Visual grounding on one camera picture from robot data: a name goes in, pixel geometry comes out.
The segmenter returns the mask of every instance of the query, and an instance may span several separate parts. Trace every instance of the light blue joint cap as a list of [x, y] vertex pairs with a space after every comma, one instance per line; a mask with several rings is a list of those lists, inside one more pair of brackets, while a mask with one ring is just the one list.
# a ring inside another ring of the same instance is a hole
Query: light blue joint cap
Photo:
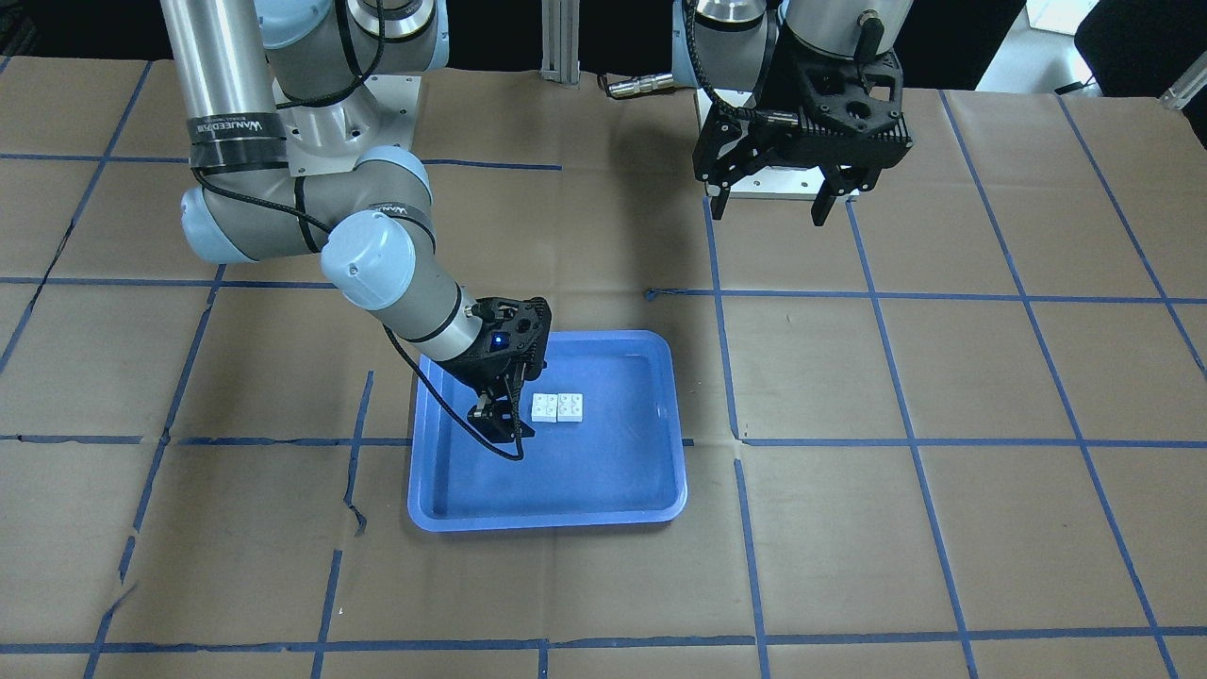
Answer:
[[683, 24], [681, 0], [671, 2], [671, 75], [682, 87], [700, 87], [692, 68], [692, 55], [687, 52], [687, 27]]
[[331, 229], [319, 263], [349, 302], [375, 311], [397, 302], [410, 286], [415, 244], [398, 222], [377, 210], [361, 210]]
[[198, 257], [216, 264], [234, 264], [255, 262], [222, 233], [222, 227], [214, 221], [202, 188], [185, 191], [180, 199], [180, 223], [185, 227], [185, 239]]
[[449, 11], [445, 0], [436, 0], [436, 49], [425, 71], [443, 69], [449, 64]]
[[280, 49], [302, 40], [331, 11], [332, 0], [256, 0], [260, 33], [266, 49]]
[[424, 186], [427, 188], [427, 199], [436, 199], [432, 195], [432, 181], [427, 178], [427, 169], [424, 168], [422, 160], [420, 160], [410, 151], [398, 146], [374, 146], [368, 151], [365, 151], [365, 154], [360, 158], [356, 158], [356, 166], [361, 166], [361, 163], [367, 163], [369, 160], [385, 160], [409, 171], [419, 177], [419, 181], [424, 182]]

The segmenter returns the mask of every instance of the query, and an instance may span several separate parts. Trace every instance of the blue tray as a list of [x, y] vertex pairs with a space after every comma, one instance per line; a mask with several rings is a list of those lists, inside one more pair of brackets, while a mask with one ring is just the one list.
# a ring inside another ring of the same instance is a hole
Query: blue tray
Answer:
[[[407, 508], [432, 532], [665, 522], [687, 505], [687, 472], [671, 352], [643, 329], [554, 332], [532, 394], [583, 394], [583, 422], [530, 423], [525, 458], [509, 462], [470, 438], [419, 385]], [[471, 390], [420, 368], [460, 416]], [[511, 446], [503, 446], [511, 451]]]

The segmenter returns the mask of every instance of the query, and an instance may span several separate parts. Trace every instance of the metal base plate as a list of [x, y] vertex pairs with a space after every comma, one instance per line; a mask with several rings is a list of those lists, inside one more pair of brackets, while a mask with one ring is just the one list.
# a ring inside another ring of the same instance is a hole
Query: metal base plate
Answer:
[[[290, 139], [287, 142], [290, 175], [311, 176], [350, 171], [356, 158], [373, 146], [400, 146], [410, 150], [415, 139], [415, 124], [419, 119], [421, 80], [418, 75], [371, 76], [366, 86], [380, 105], [383, 124], [371, 134], [357, 137], [355, 144], [349, 144], [346, 152], [340, 154], [319, 156], [310, 153], [293, 139]], [[276, 94], [278, 103], [286, 100], [275, 82], [273, 92]], [[290, 129], [288, 118], [286, 118], [285, 127], [286, 130]]]
[[[718, 89], [722, 99], [735, 106], [741, 106], [750, 98], [750, 92], [736, 89]], [[709, 117], [712, 101], [704, 89], [695, 90], [696, 123], [702, 128], [704, 118]], [[817, 168], [776, 168], [766, 166], [751, 176], [742, 177], [729, 188], [730, 198], [786, 198], [792, 200], [812, 200], [822, 186], [822, 170]]]

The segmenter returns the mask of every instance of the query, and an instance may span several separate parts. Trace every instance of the white block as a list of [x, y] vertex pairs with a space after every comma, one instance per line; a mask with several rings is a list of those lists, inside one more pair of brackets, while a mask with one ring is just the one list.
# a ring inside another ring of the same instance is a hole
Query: white block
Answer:
[[558, 422], [556, 394], [532, 394], [532, 422]]
[[583, 421], [583, 396], [558, 394], [558, 422]]

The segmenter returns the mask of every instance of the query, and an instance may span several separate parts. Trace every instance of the white cube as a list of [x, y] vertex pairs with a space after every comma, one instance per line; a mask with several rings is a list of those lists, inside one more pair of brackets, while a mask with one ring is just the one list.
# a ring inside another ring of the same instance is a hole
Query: white cube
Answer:
[[558, 422], [556, 394], [532, 394], [532, 422]]
[[558, 422], [583, 421], [583, 396], [558, 394]]

